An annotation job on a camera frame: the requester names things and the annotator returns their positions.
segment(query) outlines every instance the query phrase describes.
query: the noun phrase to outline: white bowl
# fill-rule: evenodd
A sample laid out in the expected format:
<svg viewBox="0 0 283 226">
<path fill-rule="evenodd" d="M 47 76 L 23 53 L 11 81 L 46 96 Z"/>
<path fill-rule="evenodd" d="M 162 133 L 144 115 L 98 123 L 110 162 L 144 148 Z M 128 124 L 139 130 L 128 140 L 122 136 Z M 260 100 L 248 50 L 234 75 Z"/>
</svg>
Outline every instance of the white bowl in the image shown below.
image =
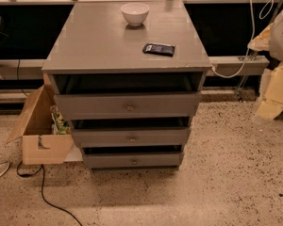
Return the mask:
<svg viewBox="0 0 283 226">
<path fill-rule="evenodd" d="M 149 6 L 142 3 L 128 3 L 122 5 L 121 11 L 125 20 L 132 26 L 139 26 L 147 18 Z"/>
</svg>

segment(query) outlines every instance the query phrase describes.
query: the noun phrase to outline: white cord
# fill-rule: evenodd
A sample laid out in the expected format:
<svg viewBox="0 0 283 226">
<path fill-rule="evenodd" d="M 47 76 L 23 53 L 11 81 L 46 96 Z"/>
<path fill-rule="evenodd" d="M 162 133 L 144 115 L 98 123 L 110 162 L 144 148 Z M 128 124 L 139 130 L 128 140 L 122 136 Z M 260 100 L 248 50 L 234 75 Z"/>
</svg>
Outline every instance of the white cord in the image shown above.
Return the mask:
<svg viewBox="0 0 283 226">
<path fill-rule="evenodd" d="M 252 40 L 254 38 L 254 36 L 255 36 L 255 19 L 254 19 L 254 11 L 253 11 L 253 0 L 249 0 L 249 4 L 250 4 L 250 9 L 251 9 L 252 27 L 253 27 L 253 33 L 252 33 L 252 37 L 251 37 L 251 40 Z M 246 61 L 249 60 L 250 57 L 248 56 L 248 53 L 249 53 L 249 48 L 247 48 L 246 56 L 245 56 L 245 60 L 244 60 L 243 64 L 241 65 L 241 67 L 239 68 L 239 70 L 236 73 L 234 73 L 232 75 L 222 75 L 222 74 L 219 74 L 219 73 L 216 72 L 216 68 L 214 66 L 212 67 L 213 72 L 216 75 L 218 75 L 218 76 L 220 76 L 222 78 L 225 78 L 225 79 L 229 79 L 229 78 L 235 77 L 236 75 L 238 75 L 241 72 L 241 70 L 243 69 Z"/>
<path fill-rule="evenodd" d="M 271 3 L 271 6 L 270 6 L 270 9 L 269 9 L 268 12 L 262 17 L 262 12 L 264 11 L 264 9 L 266 8 L 266 6 L 267 6 L 270 2 L 272 2 L 272 3 Z M 274 6 L 274 0 L 268 0 L 267 3 L 265 4 L 265 6 L 263 7 L 263 9 L 261 10 L 261 12 L 260 12 L 260 14 L 259 14 L 258 17 L 259 17 L 261 20 L 265 19 L 266 16 L 267 16 L 268 14 L 270 14 L 270 12 L 271 12 L 273 6 Z"/>
</svg>

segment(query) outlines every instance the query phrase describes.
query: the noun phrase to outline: drawer front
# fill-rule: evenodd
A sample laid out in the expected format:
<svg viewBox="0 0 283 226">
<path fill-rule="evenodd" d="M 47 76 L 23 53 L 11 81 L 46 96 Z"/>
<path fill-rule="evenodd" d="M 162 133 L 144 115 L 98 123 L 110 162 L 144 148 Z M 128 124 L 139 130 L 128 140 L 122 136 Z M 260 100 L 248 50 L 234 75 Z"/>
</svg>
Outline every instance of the drawer front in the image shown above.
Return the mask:
<svg viewBox="0 0 283 226">
<path fill-rule="evenodd" d="M 83 159 L 92 169 L 171 167 L 181 164 L 183 153 L 88 155 L 83 156 Z"/>
<path fill-rule="evenodd" d="M 65 120 L 193 116 L 200 92 L 147 95 L 56 95 Z"/>
<path fill-rule="evenodd" d="M 78 147 L 185 145 L 191 129 L 89 131 L 74 130 L 72 136 Z"/>
</svg>

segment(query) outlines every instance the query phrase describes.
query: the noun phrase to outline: cabinet top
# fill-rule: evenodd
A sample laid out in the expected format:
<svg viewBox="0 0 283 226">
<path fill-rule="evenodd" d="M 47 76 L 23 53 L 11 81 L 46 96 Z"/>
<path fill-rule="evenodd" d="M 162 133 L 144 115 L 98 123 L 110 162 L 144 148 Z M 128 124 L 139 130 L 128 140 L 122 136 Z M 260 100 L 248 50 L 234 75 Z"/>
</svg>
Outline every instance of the cabinet top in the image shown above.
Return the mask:
<svg viewBox="0 0 283 226">
<path fill-rule="evenodd" d="M 143 3 L 149 6 L 149 15 L 138 27 L 125 21 L 124 2 L 76 3 L 42 70 L 51 74 L 207 71 L 208 55 L 184 4 Z M 174 56 L 144 54 L 147 42 L 174 45 Z"/>
</svg>

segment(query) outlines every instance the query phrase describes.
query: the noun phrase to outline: floor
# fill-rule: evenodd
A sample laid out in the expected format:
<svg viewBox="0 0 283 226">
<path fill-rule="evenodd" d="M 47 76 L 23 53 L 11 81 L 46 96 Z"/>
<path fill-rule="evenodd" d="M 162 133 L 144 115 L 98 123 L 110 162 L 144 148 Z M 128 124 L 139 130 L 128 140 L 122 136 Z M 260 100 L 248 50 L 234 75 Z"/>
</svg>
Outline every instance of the floor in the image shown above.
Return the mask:
<svg viewBox="0 0 283 226">
<path fill-rule="evenodd" d="M 283 225 L 283 113 L 256 125 L 253 104 L 205 94 L 179 170 L 47 165 L 44 196 L 82 225 Z M 0 226 L 78 225 L 42 200 L 41 173 L 17 175 L 20 140 L 5 144 L 15 119 L 0 116 L 0 159 L 11 162 L 0 178 Z"/>
</svg>

